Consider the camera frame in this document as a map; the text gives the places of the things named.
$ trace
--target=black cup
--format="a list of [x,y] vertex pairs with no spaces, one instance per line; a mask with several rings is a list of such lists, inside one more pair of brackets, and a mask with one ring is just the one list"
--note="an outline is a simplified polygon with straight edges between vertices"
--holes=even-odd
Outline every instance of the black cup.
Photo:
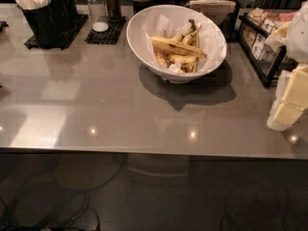
[[152,0],[152,1],[146,1],[146,2],[139,2],[139,1],[133,1],[133,9],[134,9],[134,14],[146,9],[146,8],[149,8],[149,7],[152,7],[152,6],[155,6],[155,5],[158,5],[159,4],[159,0]]
[[22,12],[38,41],[38,45],[43,48],[55,47],[61,38],[61,32],[54,22],[51,3],[39,9],[22,10]]
[[64,0],[69,18],[74,18],[77,15],[77,7],[75,0]]
[[50,9],[58,30],[64,32],[69,29],[70,19],[65,6],[65,0],[51,0]]

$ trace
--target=gray countertop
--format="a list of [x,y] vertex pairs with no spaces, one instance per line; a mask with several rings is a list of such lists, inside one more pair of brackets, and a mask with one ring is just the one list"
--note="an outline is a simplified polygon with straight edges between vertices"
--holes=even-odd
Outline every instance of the gray countertop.
[[15,5],[0,5],[0,20],[10,26],[0,33],[2,151],[308,158],[307,115],[285,132],[267,127],[275,89],[238,43],[215,72],[174,85],[134,55],[125,27],[117,45],[87,44],[88,20],[68,49],[42,50],[23,45],[32,32]]

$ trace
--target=white bowl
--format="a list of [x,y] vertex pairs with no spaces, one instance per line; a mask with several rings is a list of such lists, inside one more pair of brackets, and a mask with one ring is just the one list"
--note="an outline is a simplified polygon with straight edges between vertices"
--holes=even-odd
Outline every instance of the white bowl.
[[[193,18],[196,24],[202,25],[199,40],[200,48],[207,54],[207,57],[200,60],[197,72],[184,74],[174,73],[158,65],[153,50],[149,46],[148,38],[148,36],[157,34],[157,32],[155,32],[156,28],[154,28],[153,31],[146,31],[146,28],[149,28],[149,21],[153,27],[161,27],[160,22],[166,22],[168,20],[168,25],[170,25],[170,27],[177,27],[177,29],[180,30],[189,26],[190,18]],[[188,83],[189,81],[214,71],[223,62],[227,51],[226,41],[221,30],[211,19],[202,13],[181,6],[159,5],[136,13],[127,25],[126,36],[136,56],[152,72],[174,84]]]

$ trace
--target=pepper grinder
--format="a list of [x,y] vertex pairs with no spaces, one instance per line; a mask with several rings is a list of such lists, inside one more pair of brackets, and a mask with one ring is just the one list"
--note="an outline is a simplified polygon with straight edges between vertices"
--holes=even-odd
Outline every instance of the pepper grinder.
[[106,31],[108,26],[104,0],[87,0],[92,29],[96,32]]
[[105,0],[107,7],[107,16],[110,22],[122,20],[120,0]]

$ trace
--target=black mat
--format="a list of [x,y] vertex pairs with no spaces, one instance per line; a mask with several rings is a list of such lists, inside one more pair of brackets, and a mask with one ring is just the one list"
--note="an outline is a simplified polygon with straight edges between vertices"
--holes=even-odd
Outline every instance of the black mat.
[[[87,14],[77,14],[75,18],[71,19],[72,26],[69,30],[62,32],[62,40],[59,41],[56,45],[50,48],[61,48],[62,50],[69,47],[71,42],[73,42],[78,35],[79,31],[85,25],[88,20]],[[31,36],[24,45],[27,46],[28,49],[31,48],[39,48],[39,43],[35,36]]]
[[9,25],[6,21],[0,21],[0,32],[2,31],[4,27],[8,27],[8,26]]
[[123,16],[119,22],[109,22],[109,29],[105,32],[91,30],[85,42],[91,44],[116,44],[125,21],[126,19]]

